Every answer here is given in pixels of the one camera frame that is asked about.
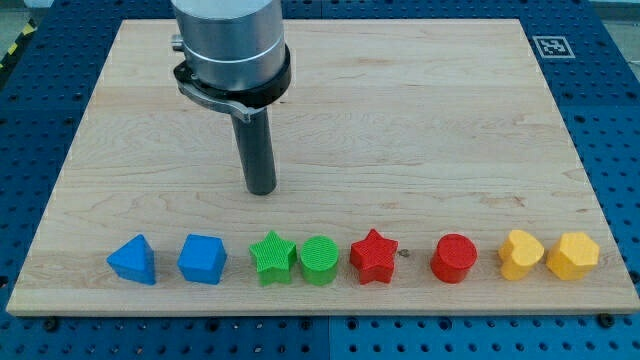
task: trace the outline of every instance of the wooden cutting board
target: wooden cutting board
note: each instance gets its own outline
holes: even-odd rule
[[[569,314],[639,309],[638,296],[516,20],[287,21],[294,78],[270,107],[279,186],[245,190],[226,115],[177,92],[174,21],[124,21],[80,124],[8,310],[18,316]],[[375,227],[399,241],[391,284],[358,284],[349,246]],[[580,281],[539,264],[503,280],[511,229],[547,249],[567,231],[600,244]],[[248,246],[269,230],[301,246],[332,237],[337,279],[261,287]],[[186,235],[220,236],[220,285],[186,282]],[[428,267],[437,240],[469,236],[458,285]],[[157,284],[105,258],[138,233]]]

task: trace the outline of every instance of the red cylinder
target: red cylinder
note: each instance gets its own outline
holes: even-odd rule
[[[477,258],[478,252],[469,238],[447,234],[438,241],[431,258],[431,271],[438,279],[457,284],[464,280]]]

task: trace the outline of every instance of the green star block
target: green star block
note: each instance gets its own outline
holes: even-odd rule
[[[296,243],[282,239],[275,231],[249,246],[262,286],[274,282],[291,284],[291,267],[298,259]]]
[[[322,286],[338,273],[338,245],[326,236],[314,236],[302,245],[302,276],[308,283]]]

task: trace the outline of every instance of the metal cylinder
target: metal cylinder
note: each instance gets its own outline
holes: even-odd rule
[[[247,189],[255,195],[269,194],[276,188],[276,168],[267,109],[252,115],[250,122],[233,115],[231,120]]]
[[[279,0],[171,0],[185,59],[199,80],[242,91],[271,80],[285,59]]]

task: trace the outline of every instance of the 3d printed block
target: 3d printed block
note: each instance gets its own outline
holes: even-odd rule
[[[542,259],[544,246],[533,235],[512,230],[498,250],[498,255],[502,260],[502,276],[507,280],[520,280]]]
[[[189,234],[178,258],[178,267],[187,281],[216,285],[226,261],[222,239]]]
[[[358,269],[360,284],[390,283],[397,249],[397,241],[382,237],[376,229],[371,229],[364,240],[351,244],[349,261]]]
[[[600,246],[583,232],[564,233],[549,250],[547,267],[562,280],[582,279],[598,265]]]
[[[456,284],[464,280],[475,264],[478,252],[467,237],[447,234],[438,242],[431,258],[431,271],[440,280]]]
[[[291,267],[296,263],[296,243],[270,231],[264,240],[249,246],[261,285],[274,282],[290,284]]]
[[[322,286],[338,273],[338,245],[326,236],[314,236],[302,245],[302,276],[308,283]]]
[[[156,283],[153,250],[142,234],[137,235],[107,258],[119,277],[139,283]]]

